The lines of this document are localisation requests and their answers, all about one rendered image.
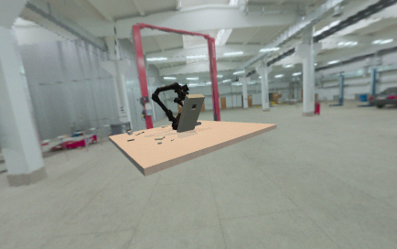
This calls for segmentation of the beige service panel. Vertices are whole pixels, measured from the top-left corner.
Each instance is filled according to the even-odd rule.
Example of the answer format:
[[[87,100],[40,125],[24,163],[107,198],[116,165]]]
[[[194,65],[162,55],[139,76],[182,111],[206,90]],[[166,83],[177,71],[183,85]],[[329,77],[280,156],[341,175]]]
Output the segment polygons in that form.
[[[205,96],[202,94],[187,94],[180,115],[177,132],[194,130]]]

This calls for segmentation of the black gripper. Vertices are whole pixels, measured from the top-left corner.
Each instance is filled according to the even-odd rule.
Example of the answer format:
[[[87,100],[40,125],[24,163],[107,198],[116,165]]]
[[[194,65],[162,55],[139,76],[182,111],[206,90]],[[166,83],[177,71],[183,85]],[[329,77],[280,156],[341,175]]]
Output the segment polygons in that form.
[[[181,93],[182,93],[182,92],[180,92],[180,93],[178,94],[178,97],[175,98],[174,103],[178,103],[178,104],[180,104],[180,105],[183,107],[183,104],[182,104],[181,101],[185,101],[185,97],[186,97],[186,96],[180,97],[180,94],[181,94]]]

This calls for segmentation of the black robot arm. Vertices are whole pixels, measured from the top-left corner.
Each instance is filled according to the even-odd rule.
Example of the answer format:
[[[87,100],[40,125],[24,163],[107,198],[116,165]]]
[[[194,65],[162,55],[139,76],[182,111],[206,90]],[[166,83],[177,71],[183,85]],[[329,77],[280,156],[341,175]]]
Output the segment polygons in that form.
[[[152,94],[152,100],[153,100],[154,102],[158,103],[159,106],[166,112],[166,115],[167,115],[167,117],[168,117],[168,121],[172,121],[173,124],[175,124],[175,123],[177,122],[178,119],[176,119],[176,118],[173,116],[172,111],[171,111],[171,110],[168,110],[168,109],[163,105],[163,103],[159,100],[159,97],[158,97],[158,94],[159,94],[160,92],[167,91],[167,90],[174,90],[174,92],[176,92],[177,94],[179,94],[180,92],[183,91],[183,92],[180,94],[180,97],[182,97],[182,96],[186,96],[186,95],[188,94],[187,91],[189,91],[189,89],[188,89],[188,86],[187,86],[186,84],[183,85],[183,86],[181,86],[181,85],[179,85],[177,82],[175,82],[175,83],[172,83],[171,85],[167,85],[167,86],[164,86],[164,87],[156,88],[156,91]]]

